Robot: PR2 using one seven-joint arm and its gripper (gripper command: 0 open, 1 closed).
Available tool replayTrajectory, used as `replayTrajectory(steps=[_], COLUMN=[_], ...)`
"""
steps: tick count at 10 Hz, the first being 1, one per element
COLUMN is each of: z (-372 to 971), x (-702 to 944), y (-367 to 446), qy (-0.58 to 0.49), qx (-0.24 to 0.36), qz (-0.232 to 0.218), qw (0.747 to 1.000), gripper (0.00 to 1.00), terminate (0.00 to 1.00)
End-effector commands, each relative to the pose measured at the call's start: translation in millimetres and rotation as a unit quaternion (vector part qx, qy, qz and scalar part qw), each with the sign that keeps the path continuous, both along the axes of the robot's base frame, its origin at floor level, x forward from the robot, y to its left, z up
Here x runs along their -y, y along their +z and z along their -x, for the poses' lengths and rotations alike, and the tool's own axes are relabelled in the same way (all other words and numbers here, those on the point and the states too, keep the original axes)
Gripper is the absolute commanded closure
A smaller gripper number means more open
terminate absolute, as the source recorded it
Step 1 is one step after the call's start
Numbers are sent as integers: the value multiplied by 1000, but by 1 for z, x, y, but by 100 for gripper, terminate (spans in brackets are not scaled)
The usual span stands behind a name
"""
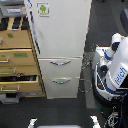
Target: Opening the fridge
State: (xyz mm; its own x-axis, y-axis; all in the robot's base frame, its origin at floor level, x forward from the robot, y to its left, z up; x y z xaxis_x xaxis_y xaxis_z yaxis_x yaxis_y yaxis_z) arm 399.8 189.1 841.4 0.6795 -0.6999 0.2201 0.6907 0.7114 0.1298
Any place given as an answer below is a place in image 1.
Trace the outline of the white robot base front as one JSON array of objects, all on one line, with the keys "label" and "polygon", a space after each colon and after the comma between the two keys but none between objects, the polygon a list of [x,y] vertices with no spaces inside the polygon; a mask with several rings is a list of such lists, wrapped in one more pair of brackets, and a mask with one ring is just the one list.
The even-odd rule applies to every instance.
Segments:
[{"label": "white robot base front", "polygon": [[[93,122],[93,126],[91,128],[101,128],[100,123],[98,121],[97,116],[90,116]],[[35,122],[37,118],[30,119],[29,125],[27,128],[82,128],[80,125],[71,125],[71,124],[58,124],[58,125],[40,125],[35,126]]]}]

